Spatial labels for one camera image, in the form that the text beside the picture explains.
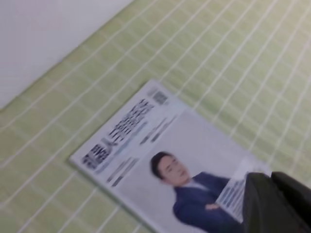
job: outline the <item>navy suit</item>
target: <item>navy suit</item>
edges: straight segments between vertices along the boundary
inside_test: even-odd
[[[198,227],[209,233],[242,233],[242,226],[221,208],[206,210],[214,204],[229,179],[205,172],[193,177],[207,190],[192,187],[175,187],[176,202],[173,212],[186,225]]]

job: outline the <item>white shirt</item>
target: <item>white shirt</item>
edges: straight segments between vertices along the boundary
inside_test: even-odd
[[[184,188],[198,188],[198,189],[202,189],[204,191],[208,191],[208,188],[206,188],[205,186],[196,182],[194,179],[191,179],[189,183],[185,184],[182,187],[184,187]]]

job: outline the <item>qr code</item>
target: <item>qr code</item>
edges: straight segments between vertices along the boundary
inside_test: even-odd
[[[159,105],[162,105],[165,103],[165,101],[167,100],[167,96],[161,92],[161,91],[158,91],[155,93],[155,95],[153,96],[153,99],[155,102],[157,102]]]

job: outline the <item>paper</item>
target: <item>paper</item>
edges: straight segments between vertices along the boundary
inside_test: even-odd
[[[253,155],[149,81],[71,157],[161,233],[242,233]]]

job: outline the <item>magazine title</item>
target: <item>magazine title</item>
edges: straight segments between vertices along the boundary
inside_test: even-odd
[[[140,100],[114,128],[103,137],[100,143],[96,144],[81,160],[87,168],[96,168],[111,155],[113,148],[126,141],[131,132],[154,108],[148,100]]]

